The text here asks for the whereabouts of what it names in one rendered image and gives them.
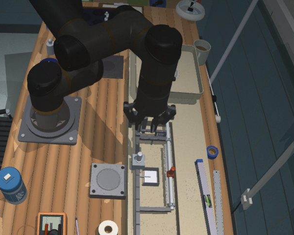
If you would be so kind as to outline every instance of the blue end cap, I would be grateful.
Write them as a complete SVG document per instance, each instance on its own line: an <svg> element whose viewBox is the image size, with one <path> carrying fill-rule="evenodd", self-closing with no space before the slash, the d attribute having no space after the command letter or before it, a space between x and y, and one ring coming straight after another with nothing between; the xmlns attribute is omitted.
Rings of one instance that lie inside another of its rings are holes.
<svg viewBox="0 0 294 235"><path fill-rule="evenodd" d="M41 63L41 62L44 62L44 61L52 61L52 62L55 62L55 63L58 64L58 61L57 61L56 59L53 59L53 58L46 58L46 59L43 59L43 60L40 61L40 63Z"/></svg>
<svg viewBox="0 0 294 235"><path fill-rule="evenodd" d="M11 178L5 180L4 177L10 174ZM14 167L6 167L0 171L0 190L2 192L14 192L22 184L22 177L20 172Z"/></svg>
<svg viewBox="0 0 294 235"><path fill-rule="evenodd" d="M212 155L212 154L209 153L209 149L210 148L213 148L216 151L216 153L214 155ZM211 159L211 160L215 159L218 154L219 154L219 151L218 151L218 148L217 147L214 147L212 145L207 147L207 155L208 155L208 158L209 159Z"/></svg>

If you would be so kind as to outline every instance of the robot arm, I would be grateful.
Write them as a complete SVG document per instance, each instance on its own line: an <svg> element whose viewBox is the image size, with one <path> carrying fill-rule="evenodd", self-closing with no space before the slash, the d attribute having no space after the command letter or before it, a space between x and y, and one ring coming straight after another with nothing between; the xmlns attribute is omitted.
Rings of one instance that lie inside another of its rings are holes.
<svg viewBox="0 0 294 235"><path fill-rule="evenodd" d="M56 37L54 53L61 70L54 74L63 77L63 73L66 73L66 81L69 84L70 80L78 82L70 73L84 73L86 77L80 77L81 84L82 80L89 82L78 86L78 89L82 89L101 79L102 59L131 49L142 60L142 68L134 103L124 103L124 112L129 122L134 122L138 129L145 117L153 117L151 129L155 131L159 123L165 124L174 117L175 106L168 106L168 99L182 48L182 36L175 28L153 25L128 5L116 8L109 15L108 21L89 26L83 19L80 0L30 2ZM44 69L47 69L49 65L45 63L45 66ZM32 101L38 97L35 94L37 84L33 82L36 79L35 74L37 73L29 73L27 79L29 86L33 84L32 89L28 87ZM32 105L36 110L41 107L44 107L45 112L49 112L48 109L54 110L56 106L60 106L63 95L71 94L72 89L69 94L67 90L60 93L58 103L52 108L48 108L46 105L50 103L42 99L45 95L40 95Z"/></svg>

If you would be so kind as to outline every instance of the multimeter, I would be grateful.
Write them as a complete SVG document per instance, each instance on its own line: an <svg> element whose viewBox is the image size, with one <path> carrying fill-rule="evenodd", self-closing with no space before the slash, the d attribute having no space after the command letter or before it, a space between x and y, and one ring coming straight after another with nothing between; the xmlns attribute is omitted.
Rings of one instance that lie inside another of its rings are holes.
<svg viewBox="0 0 294 235"><path fill-rule="evenodd" d="M37 235L67 235L67 214L39 212Z"/></svg>

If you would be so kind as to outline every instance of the red clamp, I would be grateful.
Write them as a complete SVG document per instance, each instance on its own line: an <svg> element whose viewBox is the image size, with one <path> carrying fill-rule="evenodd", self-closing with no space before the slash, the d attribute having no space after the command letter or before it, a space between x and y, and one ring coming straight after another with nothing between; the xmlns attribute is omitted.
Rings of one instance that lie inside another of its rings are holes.
<svg viewBox="0 0 294 235"><path fill-rule="evenodd" d="M167 177L172 177L172 178L174 178L174 172L175 172L175 167L172 166L172 167L171 167L171 170L168 170L168 171L167 171Z"/></svg>

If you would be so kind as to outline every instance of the multimeter screen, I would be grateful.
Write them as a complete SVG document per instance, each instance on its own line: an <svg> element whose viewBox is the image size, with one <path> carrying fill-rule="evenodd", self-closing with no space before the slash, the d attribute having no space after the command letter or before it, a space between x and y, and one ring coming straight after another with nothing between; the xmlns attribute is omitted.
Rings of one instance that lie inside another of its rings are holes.
<svg viewBox="0 0 294 235"><path fill-rule="evenodd" d="M44 214L40 216L40 228L39 228L39 235L45 234L45 224L48 223L48 231L51 231L52 229L58 230L59 224L62 226L63 230L63 215L48 215Z"/></svg>

